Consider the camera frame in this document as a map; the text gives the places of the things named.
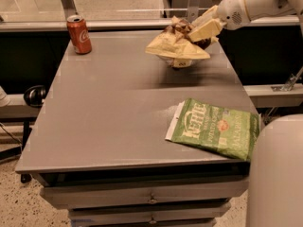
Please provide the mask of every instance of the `drawer knob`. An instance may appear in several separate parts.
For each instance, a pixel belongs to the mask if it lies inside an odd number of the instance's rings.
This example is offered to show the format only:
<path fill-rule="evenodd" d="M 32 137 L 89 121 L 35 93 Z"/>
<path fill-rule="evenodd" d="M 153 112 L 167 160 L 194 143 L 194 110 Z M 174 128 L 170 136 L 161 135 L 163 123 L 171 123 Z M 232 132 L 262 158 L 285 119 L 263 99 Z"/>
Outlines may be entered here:
<path fill-rule="evenodd" d="M 157 221 L 156 220 L 154 220 L 154 218 L 153 217 L 151 217 L 151 221 L 149 222 L 149 224 L 156 224 L 157 223 Z"/>
<path fill-rule="evenodd" d="M 153 194 L 151 194 L 151 198 L 148 200 L 149 204 L 156 204 L 158 200 L 154 198 Z"/>

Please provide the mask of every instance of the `can lid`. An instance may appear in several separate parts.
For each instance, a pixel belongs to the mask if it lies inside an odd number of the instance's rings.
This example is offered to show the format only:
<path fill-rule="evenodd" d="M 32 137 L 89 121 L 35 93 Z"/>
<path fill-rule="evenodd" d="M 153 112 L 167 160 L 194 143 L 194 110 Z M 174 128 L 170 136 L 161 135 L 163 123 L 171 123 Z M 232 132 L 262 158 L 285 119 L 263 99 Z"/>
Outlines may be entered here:
<path fill-rule="evenodd" d="M 67 18 L 67 22 L 76 23 L 83 20 L 83 17 L 80 15 L 71 15 Z"/>

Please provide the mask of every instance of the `red soda can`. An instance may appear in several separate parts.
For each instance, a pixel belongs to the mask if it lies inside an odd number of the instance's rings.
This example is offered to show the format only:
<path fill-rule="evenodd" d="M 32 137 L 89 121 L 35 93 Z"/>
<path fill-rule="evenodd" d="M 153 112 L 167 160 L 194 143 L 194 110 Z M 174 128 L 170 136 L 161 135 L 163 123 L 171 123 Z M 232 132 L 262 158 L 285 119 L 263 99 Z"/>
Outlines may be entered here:
<path fill-rule="evenodd" d="M 67 29 L 77 54 L 87 54 L 92 51 L 86 22 L 81 16 L 69 16 L 67 18 Z"/>

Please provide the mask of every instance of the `gray tabletop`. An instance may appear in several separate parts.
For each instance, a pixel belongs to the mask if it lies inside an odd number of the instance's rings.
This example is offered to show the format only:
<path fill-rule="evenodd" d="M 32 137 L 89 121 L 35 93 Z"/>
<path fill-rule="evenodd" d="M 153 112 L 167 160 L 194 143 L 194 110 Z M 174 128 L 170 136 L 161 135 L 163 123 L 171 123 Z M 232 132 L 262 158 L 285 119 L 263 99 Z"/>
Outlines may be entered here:
<path fill-rule="evenodd" d="M 256 112 L 220 44 L 211 59 L 175 71 L 146 45 L 160 31 L 91 33 L 93 51 L 70 44 L 16 167 L 20 173 L 231 162 L 165 140 L 179 102 Z"/>

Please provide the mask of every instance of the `paper wrapper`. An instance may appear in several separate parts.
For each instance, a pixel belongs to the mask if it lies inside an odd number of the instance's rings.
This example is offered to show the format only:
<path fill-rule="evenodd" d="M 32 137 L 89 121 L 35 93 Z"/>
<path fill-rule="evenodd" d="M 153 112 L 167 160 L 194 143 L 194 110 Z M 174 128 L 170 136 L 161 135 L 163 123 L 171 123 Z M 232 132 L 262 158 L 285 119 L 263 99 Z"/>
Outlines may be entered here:
<path fill-rule="evenodd" d="M 259 115 L 188 99 L 180 103 L 166 139 L 250 161 L 259 135 Z"/>
<path fill-rule="evenodd" d="M 172 25 L 166 27 L 146 47 L 146 53 L 154 54 L 175 68 L 189 67 L 196 61 L 209 59 L 205 49 L 218 39 L 211 37 L 193 43 L 188 37 L 194 26 L 186 20 L 172 18 Z"/>

